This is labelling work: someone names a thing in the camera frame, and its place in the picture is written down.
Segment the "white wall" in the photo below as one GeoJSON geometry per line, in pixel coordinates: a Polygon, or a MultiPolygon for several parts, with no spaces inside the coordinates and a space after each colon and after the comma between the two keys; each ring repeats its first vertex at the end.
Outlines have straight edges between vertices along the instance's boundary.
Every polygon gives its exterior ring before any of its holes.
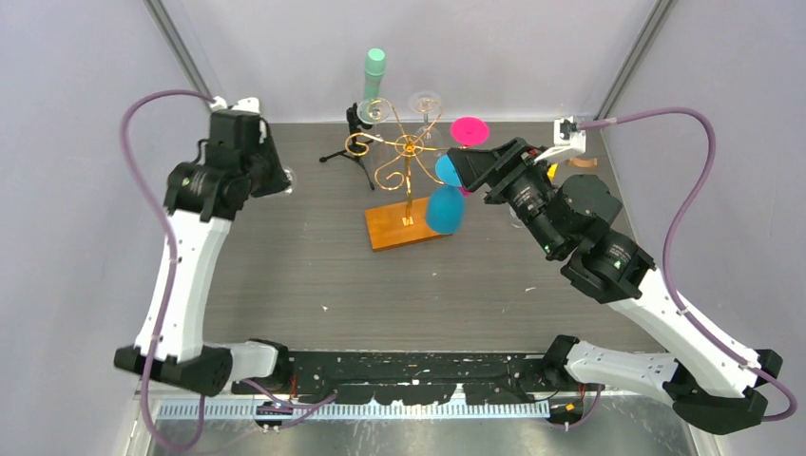
{"type": "Polygon", "coordinates": [[[387,51],[381,94],[407,117],[424,89],[453,119],[595,114],[655,1],[165,3],[214,86],[257,90],[270,122],[320,122],[360,101],[369,48],[387,51]]]}
{"type": "MultiPolygon", "coordinates": [[[[712,178],[678,235],[681,291],[726,331],[783,356],[780,378],[806,402],[806,3],[678,2],[616,106],[699,109],[717,130],[712,178]]],[[[633,228],[660,257],[669,221],[705,159],[685,118],[608,129],[633,228]]],[[[769,386],[769,412],[785,400],[769,386]]],[[[722,439],[727,454],[803,454],[806,410],[722,439]]]]}
{"type": "MultiPolygon", "coordinates": [[[[4,0],[0,62],[0,454],[109,456],[136,381],[112,357],[143,322],[162,248],[118,121],[187,82],[136,0],[4,0]]],[[[182,100],[135,121],[160,192],[206,119],[182,100]]]]}

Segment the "white ruler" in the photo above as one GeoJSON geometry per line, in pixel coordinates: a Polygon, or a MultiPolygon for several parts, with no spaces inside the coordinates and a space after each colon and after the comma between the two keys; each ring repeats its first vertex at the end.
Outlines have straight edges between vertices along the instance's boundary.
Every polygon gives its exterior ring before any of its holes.
{"type": "MultiPolygon", "coordinates": [[[[291,420],[305,413],[297,409],[291,415],[258,415],[263,399],[208,399],[204,407],[204,420],[291,420]]],[[[308,420],[443,420],[467,418],[547,418],[548,401],[532,404],[501,404],[468,406],[464,398],[451,399],[442,405],[404,406],[399,401],[389,406],[378,403],[361,406],[328,404],[317,410],[308,420]]],[[[165,399],[160,404],[157,419],[196,420],[199,417],[198,399],[165,399]]]]}

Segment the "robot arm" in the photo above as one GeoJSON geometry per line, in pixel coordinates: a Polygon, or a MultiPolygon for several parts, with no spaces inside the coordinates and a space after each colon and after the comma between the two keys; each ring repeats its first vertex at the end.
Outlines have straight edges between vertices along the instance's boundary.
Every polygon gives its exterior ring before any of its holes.
{"type": "Polygon", "coordinates": [[[754,351],[723,332],[690,302],[674,305],[652,257],[610,225],[622,204],[596,176],[572,176],[555,188],[550,163],[585,152],[585,138],[572,119],[555,122],[555,145],[537,148],[521,138],[491,149],[448,152],[462,184],[475,191],[487,184],[487,204],[508,203],[540,244],[548,260],[566,261],[560,272],[571,285],[624,314],[669,353],[635,354],[596,347],[560,335],[547,351],[544,377],[553,386],[606,384],[671,406],[688,423],[724,434],[760,423],[767,400],[763,384],[747,368],[777,376],[774,351],[754,351]],[[749,366],[740,366],[686,319],[691,313],[749,366]]]}
{"type": "MultiPolygon", "coordinates": [[[[176,278],[157,345],[154,380],[215,396],[233,381],[263,378],[282,384],[287,349],[260,340],[221,345],[202,340],[204,308],[221,246],[236,213],[249,197],[286,190],[290,181],[279,164],[259,102],[250,98],[226,108],[213,105],[210,137],[200,155],[168,177],[164,206],[179,249],[176,278]]],[[[115,366],[142,373],[170,265],[163,248],[151,307],[134,345],[115,352],[115,366]]]]}

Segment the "blue disc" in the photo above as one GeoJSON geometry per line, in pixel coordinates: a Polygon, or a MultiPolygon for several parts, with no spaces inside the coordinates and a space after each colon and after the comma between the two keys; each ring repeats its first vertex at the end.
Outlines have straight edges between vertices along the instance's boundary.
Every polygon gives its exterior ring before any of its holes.
{"type": "Polygon", "coordinates": [[[452,235],[462,225],[465,216],[465,197],[458,187],[443,185],[437,188],[426,209],[426,223],[440,235],[452,235]]]}
{"type": "Polygon", "coordinates": [[[456,174],[456,168],[453,167],[453,162],[447,155],[443,155],[436,161],[436,177],[443,181],[446,185],[453,187],[461,187],[462,181],[459,180],[459,175],[456,174]]]}

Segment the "tripod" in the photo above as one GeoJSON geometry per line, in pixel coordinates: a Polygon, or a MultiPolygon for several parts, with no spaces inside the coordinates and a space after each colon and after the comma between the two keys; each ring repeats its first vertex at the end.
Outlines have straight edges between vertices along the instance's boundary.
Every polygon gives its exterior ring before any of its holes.
{"type": "MultiPolygon", "coordinates": [[[[351,135],[359,133],[362,128],[368,130],[373,127],[368,123],[363,123],[358,117],[358,103],[353,103],[352,106],[347,108],[347,127],[350,128],[351,135]]],[[[362,144],[370,144],[372,141],[373,140],[368,140],[366,142],[362,142],[362,144]]],[[[361,157],[356,157],[355,155],[350,154],[350,152],[361,152],[364,150],[362,147],[358,147],[358,143],[358,139],[353,138],[351,143],[348,144],[347,149],[339,150],[338,152],[325,157],[319,157],[319,162],[325,163],[333,157],[344,157],[345,159],[349,159],[364,170],[364,174],[367,175],[367,181],[370,183],[370,188],[375,190],[375,184],[373,183],[372,178],[370,178],[370,172],[367,171],[367,167],[364,166],[364,161],[361,159],[361,157]]]]}

